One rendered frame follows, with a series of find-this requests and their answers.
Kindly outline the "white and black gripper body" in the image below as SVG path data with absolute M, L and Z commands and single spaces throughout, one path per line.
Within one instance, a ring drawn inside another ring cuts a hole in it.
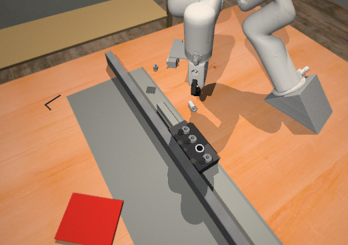
M 210 57 L 211 58 L 211 57 Z M 197 63 L 197 65 L 194 65 L 192 61 L 189 61 L 188 64 L 188 82 L 189 85 L 192 84 L 193 80 L 197 80 L 197 85 L 201 88 L 205 86 L 205 80 L 207 77 L 207 70 L 209 65 L 209 60 L 203 61 L 201 63 Z

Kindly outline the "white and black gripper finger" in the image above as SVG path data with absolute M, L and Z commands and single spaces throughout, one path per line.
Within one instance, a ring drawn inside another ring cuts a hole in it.
M 197 87 L 197 80 L 194 79 L 191 84 L 191 95 L 193 96 L 200 96 L 201 95 L 201 88 Z

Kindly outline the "red flat square plate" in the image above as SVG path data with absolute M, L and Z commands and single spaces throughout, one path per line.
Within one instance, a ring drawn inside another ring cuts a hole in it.
M 123 201 L 72 193 L 56 240 L 112 245 Z

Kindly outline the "long grey square bar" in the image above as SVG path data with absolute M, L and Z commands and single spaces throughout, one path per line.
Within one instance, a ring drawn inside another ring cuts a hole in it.
M 106 60 L 133 103 L 136 105 L 166 152 L 169 154 L 215 225 L 229 245 L 250 245 L 246 237 L 234 223 L 220 201 L 207 185 L 195 166 L 191 163 L 149 102 L 145 99 L 133 80 L 129 77 L 112 51 L 105 52 Z

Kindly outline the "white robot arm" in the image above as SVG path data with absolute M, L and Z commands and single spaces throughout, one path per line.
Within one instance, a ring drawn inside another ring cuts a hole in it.
M 266 0 L 236 0 L 240 10 L 250 11 Z M 215 24 L 225 0 L 167 0 L 170 14 L 183 18 L 184 42 L 174 39 L 167 67 L 177 68 L 179 59 L 194 65 L 212 55 Z M 295 69 L 284 42 L 273 32 L 295 20 L 292 0 L 273 0 L 256 10 L 242 23 L 242 30 L 255 48 L 271 83 L 272 94 L 287 95 L 305 85 L 309 67 Z

